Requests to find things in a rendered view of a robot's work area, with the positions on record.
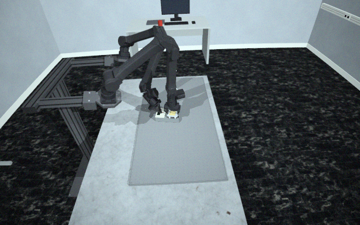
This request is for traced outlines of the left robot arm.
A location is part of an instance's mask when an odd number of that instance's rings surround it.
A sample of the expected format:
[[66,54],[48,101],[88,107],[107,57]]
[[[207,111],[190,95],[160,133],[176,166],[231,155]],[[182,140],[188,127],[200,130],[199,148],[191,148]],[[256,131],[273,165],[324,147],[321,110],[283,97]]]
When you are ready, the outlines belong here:
[[[133,46],[135,42],[139,42],[145,39],[149,39],[152,37],[156,37],[156,33],[161,32],[167,35],[165,29],[163,26],[153,26],[152,28],[133,34],[133,35],[129,35],[129,36],[120,36],[118,38],[118,44],[121,46],[120,47],[120,51],[119,51],[119,55],[118,58],[121,59],[129,59],[129,47]],[[126,47],[128,45],[128,47]],[[146,99],[146,101],[150,101],[151,98],[154,98],[155,101],[158,101],[158,91],[156,90],[156,88],[152,88],[151,89],[151,82],[152,82],[152,78],[153,75],[155,73],[155,70],[157,68],[157,65],[159,63],[159,60],[161,58],[161,55],[163,53],[164,50],[156,53],[154,56],[152,56],[150,58],[150,61],[148,63],[146,72],[142,78],[142,80],[140,81],[139,84],[139,89],[140,92],[145,92],[143,93],[143,97]]]

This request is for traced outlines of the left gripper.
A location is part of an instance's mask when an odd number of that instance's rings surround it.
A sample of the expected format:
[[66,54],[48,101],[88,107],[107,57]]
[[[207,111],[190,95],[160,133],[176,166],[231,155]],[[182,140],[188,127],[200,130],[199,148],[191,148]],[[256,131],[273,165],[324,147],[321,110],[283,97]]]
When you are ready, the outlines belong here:
[[161,111],[161,108],[160,108],[160,103],[161,103],[161,100],[158,99],[158,101],[156,102],[154,98],[151,98],[150,101],[148,100],[147,101],[149,103],[149,110],[154,110],[154,111],[157,111],[159,113],[162,113]]

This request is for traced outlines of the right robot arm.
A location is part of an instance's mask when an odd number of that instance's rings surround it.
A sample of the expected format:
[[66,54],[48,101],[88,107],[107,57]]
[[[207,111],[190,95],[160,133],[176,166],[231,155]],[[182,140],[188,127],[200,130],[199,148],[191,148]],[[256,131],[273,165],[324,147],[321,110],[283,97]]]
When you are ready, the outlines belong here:
[[[122,81],[140,65],[154,56],[156,53],[166,49],[167,56],[167,102],[174,102],[185,98],[183,89],[176,90],[177,59],[179,58],[179,47],[171,36],[164,33],[156,33],[156,37],[133,55],[119,67],[105,70],[101,87],[101,104],[115,104],[117,91]],[[175,60],[174,60],[175,59]]]

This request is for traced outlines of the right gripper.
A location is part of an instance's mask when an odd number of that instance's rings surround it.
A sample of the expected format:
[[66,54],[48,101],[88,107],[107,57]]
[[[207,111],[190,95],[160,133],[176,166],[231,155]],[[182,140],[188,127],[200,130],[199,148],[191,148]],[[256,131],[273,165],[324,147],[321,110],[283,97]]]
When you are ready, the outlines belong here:
[[164,112],[166,112],[168,114],[168,109],[170,109],[171,111],[177,111],[177,113],[179,114],[180,107],[181,107],[181,105],[179,105],[178,102],[177,102],[177,105],[176,105],[176,101],[174,101],[172,103],[166,102],[165,105],[164,105]]

